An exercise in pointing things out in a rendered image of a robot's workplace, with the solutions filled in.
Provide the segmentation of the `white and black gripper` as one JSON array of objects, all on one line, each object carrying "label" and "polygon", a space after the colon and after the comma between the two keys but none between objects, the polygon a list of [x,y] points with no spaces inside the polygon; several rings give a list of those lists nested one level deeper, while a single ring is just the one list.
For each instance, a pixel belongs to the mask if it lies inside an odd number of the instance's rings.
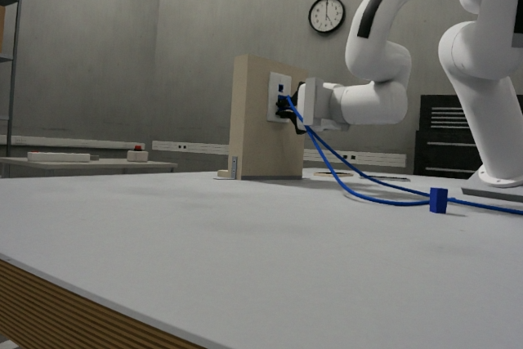
[{"label": "white and black gripper", "polygon": [[[344,87],[340,84],[333,84],[333,83],[324,83],[324,87],[330,88],[335,90],[338,87]],[[299,82],[297,91],[293,94],[292,97],[290,97],[291,102],[294,106],[297,105],[297,112],[303,117],[303,110],[304,110],[304,96],[305,96],[305,84],[304,82]],[[285,102],[284,102],[285,101]],[[275,103],[277,106],[283,106],[283,107],[291,107],[288,103],[288,99],[281,100],[281,102]],[[302,125],[302,121],[297,117],[297,115],[294,112],[289,111],[279,111],[276,112],[275,115],[280,115],[281,119],[291,119],[293,124],[295,125],[296,134],[302,135],[304,133],[307,133],[307,130],[305,129],[304,125]],[[322,132],[322,131],[331,131],[341,128],[339,124],[336,124],[334,120],[329,119],[322,119],[321,126],[309,126],[314,132]]]}]

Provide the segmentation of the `blue ethernet cable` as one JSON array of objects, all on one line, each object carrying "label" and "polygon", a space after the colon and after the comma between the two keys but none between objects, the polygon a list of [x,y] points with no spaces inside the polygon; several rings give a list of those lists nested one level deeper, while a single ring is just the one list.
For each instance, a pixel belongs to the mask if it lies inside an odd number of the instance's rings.
[{"label": "blue ethernet cable", "polygon": [[[304,125],[305,127],[305,125]],[[375,199],[375,198],[371,198],[371,197],[368,197],[368,196],[365,196],[365,195],[361,195],[361,194],[358,194],[356,192],[354,192],[353,190],[351,190],[350,188],[348,188],[340,179],[339,177],[337,176],[337,174],[335,173],[335,171],[333,170],[333,168],[331,167],[329,161],[326,159],[326,157],[324,156],[322,150],[320,149],[319,145],[317,144],[315,138],[313,137],[313,135],[311,134],[311,132],[305,127],[305,129],[307,130],[309,136],[311,137],[313,143],[315,144],[315,147],[316,149],[319,151],[322,159],[324,160],[324,162],[326,163],[326,165],[328,166],[330,172],[333,174],[334,178],[337,180],[337,182],[340,184],[340,186],[345,189],[347,192],[349,192],[350,194],[358,197],[358,198],[361,198],[361,199],[365,199],[365,200],[368,200],[368,201],[371,201],[371,202],[374,202],[374,203],[379,203],[379,204],[388,204],[388,205],[395,205],[395,206],[415,206],[415,205],[424,205],[424,204],[429,204],[429,201],[430,200],[426,200],[426,201],[417,201],[417,202],[395,202],[395,201],[388,201],[388,200],[382,200],[382,199]]]},{"label": "blue ethernet cable", "polygon": [[[295,107],[293,106],[293,103],[291,102],[290,100],[290,96],[285,96],[284,99],[288,99],[288,103],[290,104],[290,106],[292,107],[294,113],[297,115],[297,117],[302,121],[303,123],[303,118],[301,117],[301,115],[297,112],[297,110],[295,109]],[[357,168],[355,168],[354,166],[352,166],[350,163],[348,163],[342,156],[340,156],[337,152],[335,152],[331,147],[329,147],[309,126],[306,126],[305,127],[311,132],[311,134],[321,143],[323,144],[329,151],[331,151],[335,156],[337,156],[343,163],[345,163],[348,167],[350,167],[351,169],[353,169],[355,172],[357,172],[358,174],[360,174],[362,177],[365,177],[367,179],[369,179],[370,181],[373,181],[373,182],[376,182],[380,185],[383,185],[383,186],[388,186],[388,187],[391,187],[391,188],[395,188],[397,190],[403,190],[403,191],[407,191],[407,192],[410,192],[410,193],[414,193],[414,194],[417,194],[417,195],[423,195],[423,196],[426,196],[426,197],[430,197],[430,194],[428,193],[424,193],[424,192],[421,192],[421,191],[417,191],[417,190],[411,190],[411,189],[408,189],[408,188],[404,188],[404,187],[401,187],[401,186],[395,186],[395,185],[392,185],[392,184],[388,184],[386,182],[382,182],[382,181],[379,181],[379,180],[376,180],[372,177],[369,177],[368,175],[362,173],[360,170],[358,170]],[[467,201],[463,201],[463,200],[458,200],[458,199],[451,199],[451,198],[448,198],[447,201],[449,202],[453,202],[453,203],[456,203],[456,204],[464,204],[464,205],[468,205],[468,206],[472,206],[472,207],[478,207],[478,208],[485,208],[485,209],[490,209],[490,210],[495,210],[495,211],[500,211],[500,212],[505,212],[505,213],[514,213],[514,214],[519,214],[519,215],[523,215],[523,211],[520,211],[520,210],[515,210],[515,209],[509,209],[509,208],[500,208],[500,207],[495,207],[495,206],[489,206],[489,205],[485,205],[485,204],[477,204],[477,203],[472,203],[472,202],[467,202]]]}]

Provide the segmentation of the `beige mounting board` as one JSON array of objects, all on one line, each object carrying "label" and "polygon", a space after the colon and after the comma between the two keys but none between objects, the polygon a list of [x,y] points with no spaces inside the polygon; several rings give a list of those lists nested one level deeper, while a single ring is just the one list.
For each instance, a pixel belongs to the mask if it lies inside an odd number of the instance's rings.
[{"label": "beige mounting board", "polygon": [[266,121],[269,72],[291,77],[293,96],[308,70],[252,54],[235,56],[230,116],[228,170],[218,177],[231,178],[232,156],[237,157],[236,180],[241,176],[302,176],[305,133],[295,125]]}]

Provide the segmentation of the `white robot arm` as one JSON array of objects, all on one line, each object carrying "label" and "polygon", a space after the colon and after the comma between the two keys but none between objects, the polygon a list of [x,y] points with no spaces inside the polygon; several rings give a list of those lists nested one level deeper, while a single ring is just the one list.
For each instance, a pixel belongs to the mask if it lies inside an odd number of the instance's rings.
[{"label": "white robot arm", "polygon": [[[346,66],[371,83],[333,90],[321,78],[306,78],[302,125],[321,126],[321,119],[329,119],[348,132],[354,124],[395,124],[405,117],[411,55],[387,37],[407,1],[360,4],[346,45]],[[523,0],[460,2],[478,14],[477,21],[448,29],[438,52],[483,162],[479,177],[492,187],[523,185],[523,115],[509,78],[523,62]]]}]

